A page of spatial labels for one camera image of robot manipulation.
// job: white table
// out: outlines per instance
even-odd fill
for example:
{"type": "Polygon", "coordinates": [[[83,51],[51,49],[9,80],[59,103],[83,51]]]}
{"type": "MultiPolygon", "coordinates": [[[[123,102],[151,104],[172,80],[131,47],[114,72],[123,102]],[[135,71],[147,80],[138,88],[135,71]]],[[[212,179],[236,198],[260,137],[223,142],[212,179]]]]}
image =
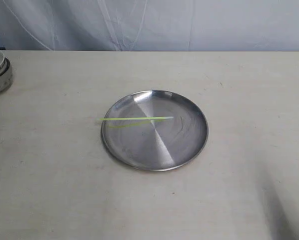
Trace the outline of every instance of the white table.
{"type": "Polygon", "coordinates": [[[299,217],[299,52],[7,51],[0,94],[0,240],[266,240],[263,162],[299,217]],[[209,124],[203,152],[169,172],[113,161],[97,117],[169,90],[209,124]]]}

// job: metal plate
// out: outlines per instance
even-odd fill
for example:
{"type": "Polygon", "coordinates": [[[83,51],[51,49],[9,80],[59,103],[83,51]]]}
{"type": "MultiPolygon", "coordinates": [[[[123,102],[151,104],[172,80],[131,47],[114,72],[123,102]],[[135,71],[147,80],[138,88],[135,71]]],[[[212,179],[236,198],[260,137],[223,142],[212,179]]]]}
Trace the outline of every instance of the metal plate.
{"type": "Polygon", "coordinates": [[[174,117],[166,120],[103,121],[105,148],[134,168],[166,171],[190,162],[203,149],[208,124],[192,101],[169,91],[149,90],[116,102],[105,118],[174,117]]]}

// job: white curtain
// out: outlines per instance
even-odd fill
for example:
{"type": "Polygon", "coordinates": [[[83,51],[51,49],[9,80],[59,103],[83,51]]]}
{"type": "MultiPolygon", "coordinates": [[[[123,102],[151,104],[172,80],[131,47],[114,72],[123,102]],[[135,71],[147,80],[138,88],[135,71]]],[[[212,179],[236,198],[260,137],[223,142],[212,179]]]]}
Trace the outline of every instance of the white curtain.
{"type": "Polygon", "coordinates": [[[0,0],[10,50],[299,50],[299,0],[0,0]]]}

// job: white cloth backdrop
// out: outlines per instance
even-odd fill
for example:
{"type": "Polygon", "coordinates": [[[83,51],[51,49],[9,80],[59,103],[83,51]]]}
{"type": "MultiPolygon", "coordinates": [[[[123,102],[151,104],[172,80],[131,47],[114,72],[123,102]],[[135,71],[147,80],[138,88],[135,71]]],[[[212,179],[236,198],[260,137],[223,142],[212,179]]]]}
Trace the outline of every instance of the white cloth backdrop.
{"type": "Polygon", "coordinates": [[[10,50],[299,50],[299,0],[0,0],[10,50]]]}

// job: stainless steel plate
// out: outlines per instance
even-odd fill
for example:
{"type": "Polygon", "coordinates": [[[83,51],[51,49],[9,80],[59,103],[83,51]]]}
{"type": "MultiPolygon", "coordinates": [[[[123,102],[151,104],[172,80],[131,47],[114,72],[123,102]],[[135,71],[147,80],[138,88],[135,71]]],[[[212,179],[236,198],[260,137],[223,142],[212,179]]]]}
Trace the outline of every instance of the stainless steel plate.
{"type": "Polygon", "coordinates": [[[187,98],[162,90],[141,91],[116,102],[105,118],[174,117],[165,120],[103,121],[105,148],[134,168],[166,171],[191,161],[203,149],[208,124],[187,98]]]}

